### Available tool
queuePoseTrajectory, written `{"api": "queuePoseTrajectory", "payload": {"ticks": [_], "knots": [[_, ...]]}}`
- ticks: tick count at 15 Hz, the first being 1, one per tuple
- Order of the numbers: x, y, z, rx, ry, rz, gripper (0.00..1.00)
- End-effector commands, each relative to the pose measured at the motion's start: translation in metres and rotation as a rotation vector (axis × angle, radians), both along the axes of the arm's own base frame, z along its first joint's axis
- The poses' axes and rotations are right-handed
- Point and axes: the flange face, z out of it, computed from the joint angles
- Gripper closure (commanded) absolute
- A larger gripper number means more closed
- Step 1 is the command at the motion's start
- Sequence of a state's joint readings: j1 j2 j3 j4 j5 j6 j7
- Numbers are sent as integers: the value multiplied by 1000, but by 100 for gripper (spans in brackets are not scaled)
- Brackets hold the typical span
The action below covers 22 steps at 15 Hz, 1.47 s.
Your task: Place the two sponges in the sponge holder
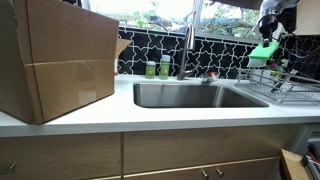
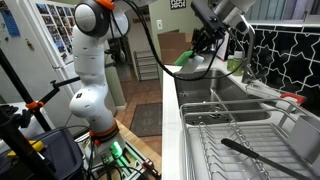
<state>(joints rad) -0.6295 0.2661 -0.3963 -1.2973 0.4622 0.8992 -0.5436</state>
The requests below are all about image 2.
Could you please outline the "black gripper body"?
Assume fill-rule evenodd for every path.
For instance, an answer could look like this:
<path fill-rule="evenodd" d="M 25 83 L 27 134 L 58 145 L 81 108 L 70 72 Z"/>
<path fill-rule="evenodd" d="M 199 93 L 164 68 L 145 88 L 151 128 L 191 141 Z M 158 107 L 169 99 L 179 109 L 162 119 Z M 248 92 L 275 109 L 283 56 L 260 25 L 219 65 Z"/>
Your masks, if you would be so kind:
<path fill-rule="evenodd" d="M 225 36 L 226 26 L 207 4 L 201 0 L 193 0 L 191 8 L 213 38 L 222 39 Z"/>

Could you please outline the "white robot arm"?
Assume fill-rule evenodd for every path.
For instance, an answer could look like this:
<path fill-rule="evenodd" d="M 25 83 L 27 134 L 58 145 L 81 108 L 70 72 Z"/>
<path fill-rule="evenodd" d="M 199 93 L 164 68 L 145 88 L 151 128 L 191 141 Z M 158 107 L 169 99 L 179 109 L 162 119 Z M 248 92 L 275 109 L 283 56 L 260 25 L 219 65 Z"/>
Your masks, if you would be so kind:
<path fill-rule="evenodd" d="M 124 19 L 128 9 L 137 11 L 141 6 L 156 0 L 82 0 L 75 7 L 73 29 L 73 58 L 81 88 L 73 95 L 69 109 L 88 121 L 91 144 L 89 153 L 94 156 L 112 154 L 115 144 L 124 147 L 119 128 L 106 107 L 108 93 L 105 75 L 104 45 L 111 38 L 116 24 L 122 32 L 129 28 Z M 220 39 L 229 27 L 244 21 L 244 14 L 256 0 L 219 0 L 211 8 L 200 0 L 193 0 L 191 7 L 204 25 L 210 41 Z"/>

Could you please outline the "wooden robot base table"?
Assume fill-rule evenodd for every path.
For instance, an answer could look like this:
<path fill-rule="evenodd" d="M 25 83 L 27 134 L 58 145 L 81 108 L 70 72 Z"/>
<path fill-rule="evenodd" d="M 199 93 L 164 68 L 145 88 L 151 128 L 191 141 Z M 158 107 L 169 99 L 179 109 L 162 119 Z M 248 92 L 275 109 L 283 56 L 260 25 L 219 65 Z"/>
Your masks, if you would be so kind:
<path fill-rule="evenodd" d="M 116 123 L 125 142 L 119 157 L 110 157 L 108 160 L 99 157 L 89 168 L 89 161 L 85 158 L 90 155 L 89 133 L 76 139 L 85 156 L 85 172 L 91 174 L 85 180 L 161 180 L 162 157 L 121 122 Z"/>

